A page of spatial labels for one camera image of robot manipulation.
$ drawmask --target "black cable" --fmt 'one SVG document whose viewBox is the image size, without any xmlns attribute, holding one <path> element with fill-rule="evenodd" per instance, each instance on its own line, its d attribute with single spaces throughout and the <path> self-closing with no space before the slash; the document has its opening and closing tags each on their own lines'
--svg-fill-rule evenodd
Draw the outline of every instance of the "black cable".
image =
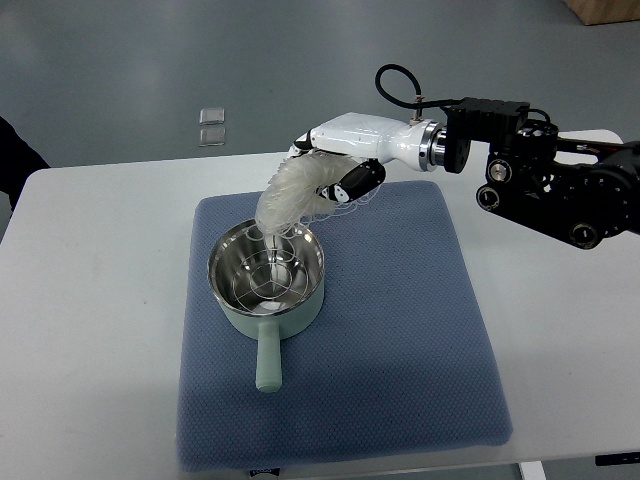
<svg viewBox="0 0 640 480">
<path fill-rule="evenodd" d="M 551 117 L 544 110 L 540 110 L 539 108 L 523 108 L 523 109 L 521 109 L 521 111 L 539 113 L 540 115 L 542 115 L 544 117 L 544 119 L 545 119 L 545 121 L 547 123 L 551 123 Z"/>
<path fill-rule="evenodd" d="M 397 72 L 400 72 L 404 74 L 409 80 L 411 80 L 411 83 L 413 84 L 413 88 L 416 91 L 416 95 L 422 95 L 422 90 L 420 88 L 420 83 L 418 82 L 418 79 L 415 77 L 415 75 L 413 75 L 413 73 L 411 73 L 402 65 L 389 63 L 387 65 L 380 67 L 380 69 L 378 70 L 378 73 L 376 73 L 376 79 L 375 79 L 376 90 L 378 90 L 378 93 L 382 95 L 386 100 L 390 101 L 394 105 L 397 105 L 398 107 L 407 108 L 409 110 L 422 110 L 423 108 L 447 107 L 450 105 L 457 105 L 458 103 L 461 102 L 461 100 L 454 100 L 452 98 L 448 98 L 445 100 L 431 100 L 428 102 L 414 102 L 414 103 L 404 102 L 394 97 L 393 95 L 389 94 L 382 87 L 382 83 L 380 82 L 380 79 L 382 78 L 382 74 L 388 70 L 395 70 Z"/>
</svg>

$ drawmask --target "white table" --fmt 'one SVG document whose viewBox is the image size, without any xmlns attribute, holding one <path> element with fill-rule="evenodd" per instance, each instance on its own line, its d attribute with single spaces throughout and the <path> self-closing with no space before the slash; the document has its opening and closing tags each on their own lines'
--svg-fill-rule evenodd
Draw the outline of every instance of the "white table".
<svg viewBox="0 0 640 480">
<path fill-rule="evenodd" d="M 619 141 L 606 131 L 582 136 Z M 288 468 L 281 478 L 640 450 L 640 237 L 584 252 L 483 212 L 475 191 L 486 153 L 474 144 L 461 175 L 399 162 L 387 170 L 390 181 L 431 180 L 444 193 L 498 361 L 511 440 Z M 264 189 L 282 157 L 31 177 L 0 244 L 1 478 L 181 477 L 174 435 L 193 213 L 204 197 Z"/>
</svg>

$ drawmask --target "robotic hand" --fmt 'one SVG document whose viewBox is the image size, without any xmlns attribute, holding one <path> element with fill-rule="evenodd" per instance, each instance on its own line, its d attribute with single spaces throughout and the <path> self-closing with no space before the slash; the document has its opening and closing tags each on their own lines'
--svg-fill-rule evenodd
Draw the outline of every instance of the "robotic hand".
<svg viewBox="0 0 640 480">
<path fill-rule="evenodd" d="M 402 102 L 382 89 L 387 70 L 409 76 L 416 102 Z M 418 171 L 438 166 L 460 173 L 471 141 L 489 144 L 486 184 L 476 193 L 484 210 L 582 249 L 629 230 L 640 233 L 640 142 L 587 142 L 558 137 L 549 116 L 526 102 L 476 98 L 424 102 L 415 77 L 398 65 L 385 65 L 376 87 L 388 100 L 416 111 L 410 124 L 348 113 L 296 140 L 289 157 L 314 150 L 364 158 L 339 182 L 318 189 L 338 203 L 351 202 L 382 181 L 383 164 L 400 160 Z M 446 126 L 422 120 L 423 108 L 442 108 Z M 529 118 L 530 113 L 544 120 Z M 595 156 L 595 163 L 566 165 L 556 152 Z"/>
</svg>

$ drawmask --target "blue mat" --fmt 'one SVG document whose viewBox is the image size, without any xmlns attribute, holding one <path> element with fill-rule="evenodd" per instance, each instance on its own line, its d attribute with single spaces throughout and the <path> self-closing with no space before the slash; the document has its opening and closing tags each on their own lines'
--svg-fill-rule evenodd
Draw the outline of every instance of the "blue mat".
<svg viewBox="0 0 640 480">
<path fill-rule="evenodd" d="M 259 193 L 204 199 L 191 243 L 178 406 L 184 471 L 257 469 L 501 445 L 511 421 L 449 213 L 431 182 L 385 184 L 316 223 L 326 261 L 318 317 L 283 340 L 283 386 L 255 388 L 257 342 L 207 281 L 227 229 Z"/>
</svg>

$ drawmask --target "pot handle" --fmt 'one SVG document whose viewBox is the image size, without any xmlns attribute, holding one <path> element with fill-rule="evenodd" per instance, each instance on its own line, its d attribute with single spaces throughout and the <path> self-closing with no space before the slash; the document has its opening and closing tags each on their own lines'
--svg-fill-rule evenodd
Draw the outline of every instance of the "pot handle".
<svg viewBox="0 0 640 480">
<path fill-rule="evenodd" d="M 280 327 L 276 321 L 265 320 L 258 325 L 256 388 L 264 393 L 273 393 L 281 386 Z"/>
</svg>

